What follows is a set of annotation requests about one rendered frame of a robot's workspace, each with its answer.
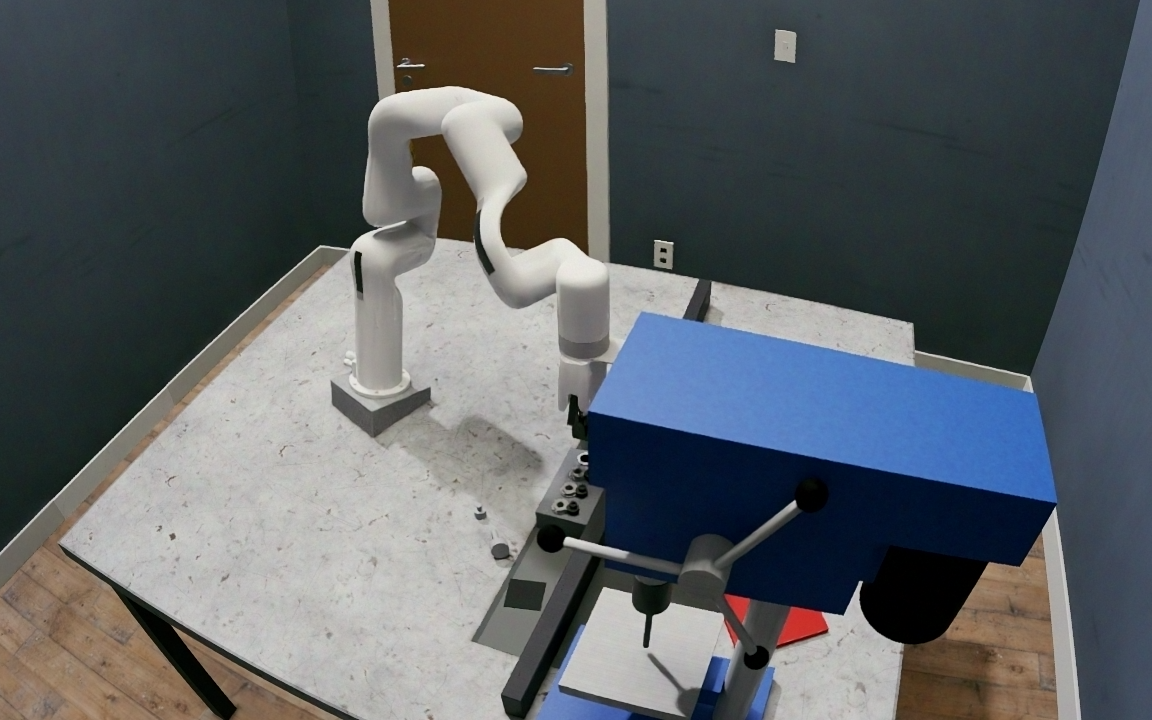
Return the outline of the red flat plate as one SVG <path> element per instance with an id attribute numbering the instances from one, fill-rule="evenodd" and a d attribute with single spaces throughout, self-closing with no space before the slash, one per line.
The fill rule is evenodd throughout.
<path id="1" fill-rule="evenodd" d="M 740 598 L 737 596 L 723 594 L 726 600 L 730 602 L 733 612 L 736 612 L 738 620 L 742 623 L 748 611 L 746 598 Z M 727 623 L 723 619 L 723 626 L 726 626 L 728 632 L 730 632 L 730 638 L 733 647 L 737 642 L 737 635 L 732 632 L 732 626 Z M 823 617 L 823 612 L 818 611 L 806 611 L 806 609 L 795 609 L 788 612 L 788 619 L 785 624 L 783 632 L 780 635 L 780 641 L 778 641 L 776 647 L 782 647 L 785 644 L 791 644 L 797 641 L 804 641 L 814 637 L 814 635 L 820 635 L 823 632 L 828 632 L 829 626 L 826 623 L 826 619 Z"/>

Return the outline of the dark grey long flat bar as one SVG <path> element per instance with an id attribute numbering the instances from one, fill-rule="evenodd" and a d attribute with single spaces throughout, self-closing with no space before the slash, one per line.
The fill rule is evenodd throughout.
<path id="1" fill-rule="evenodd" d="M 682 319 L 703 323 L 710 305 L 710 286 L 712 281 L 699 279 Z M 579 541 L 605 546 L 605 488 L 602 497 L 596 502 L 588 525 L 582 530 Z M 602 558 L 573 551 L 556 589 L 550 594 L 547 607 L 541 612 L 538 626 L 535 626 L 524 652 L 521 653 L 515 669 L 511 670 L 500 694 L 506 714 L 522 719 L 529 714 L 536 694 L 547 676 L 550 664 L 556 659 L 558 650 L 570 629 L 573 616 L 579 611 L 582 597 L 586 593 L 600 561 Z"/>

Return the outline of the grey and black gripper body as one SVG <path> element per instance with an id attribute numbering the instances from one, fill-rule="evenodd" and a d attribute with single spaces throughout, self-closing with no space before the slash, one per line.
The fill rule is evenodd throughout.
<path id="1" fill-rule="evenodd" d="M 559 348 L 561 351 L 561 348 Z M 559 366 L 558 378 L 558 407 L 566 410 L 570 404 L 571 395 L 579 397 L 579 411 L 582 416 L 588 415 L 588 409 L 593 404 L 596 392 L 602 387 L 605 376 L 607 376 L 607 363 L 596 363 L 594 357 L 590 359 L 577 359 L 561 351 L 561 366 Z"/>

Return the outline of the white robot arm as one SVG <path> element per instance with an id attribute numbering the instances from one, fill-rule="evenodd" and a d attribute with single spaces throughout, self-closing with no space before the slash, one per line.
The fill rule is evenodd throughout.
<path id="1" fill-rule="evenodd" d="M 382 228 L 364 234 L 349 250 L 356 355 L 347 351 L 343 365 L 353 367 L 349 387 L 357 395 L 396 397 L 410 388 L 410 374 L 402 367 L 403 300 L 396 276 L 433 256 L 442 185 L 433 170 L 414 167 L 408 138 L 444 135 L 477 199 L 475 252 L 499 300 L 524 309 L 558 291 L 561 351 L 577 359 L 594 357 L 596 363 L 616 359 L 626 340 L 611 338 L 609 343 L 611 275 L 605 265 L 563 238 L 509 258 L 500 238 L 500 215 L 526 183 L 526 172 L 509 146 L 522 129 L 515 105 L 470 88 L 392 94 L 372 109 L 364 218 Z"/>

